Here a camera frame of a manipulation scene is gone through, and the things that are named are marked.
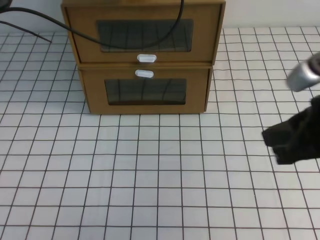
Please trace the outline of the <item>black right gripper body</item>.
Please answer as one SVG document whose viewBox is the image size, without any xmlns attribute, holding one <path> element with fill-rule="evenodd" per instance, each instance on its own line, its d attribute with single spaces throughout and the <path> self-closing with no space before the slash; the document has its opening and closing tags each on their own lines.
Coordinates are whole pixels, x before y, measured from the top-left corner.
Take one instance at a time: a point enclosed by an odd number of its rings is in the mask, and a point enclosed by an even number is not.
<svg viewBox="0 0 320 240">
<path fill-rule="evenodd" d="M 262 131 L 263 141 L 272 148 L 279 165 L 320 158 L 320 97 L 288 120 Z"/>
</svg>

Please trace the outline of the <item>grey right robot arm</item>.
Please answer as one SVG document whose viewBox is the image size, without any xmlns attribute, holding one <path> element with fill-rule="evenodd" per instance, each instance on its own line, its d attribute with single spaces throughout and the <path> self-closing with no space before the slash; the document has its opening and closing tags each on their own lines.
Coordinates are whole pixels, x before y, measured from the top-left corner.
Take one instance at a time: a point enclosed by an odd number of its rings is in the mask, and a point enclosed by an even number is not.
<svg viewBox="0 0 320 240">
<path fill-rule="evenodd" d="M 320 53 L 299 63 L 288 75 L 290 90 L 300 92 L 320 83 Z M 288 120 L 262 132 L 266 146 L 272 148 L 277 164 L 292 165 L 298 161 L 320 157 L 320 97 Z"/>
</svg>

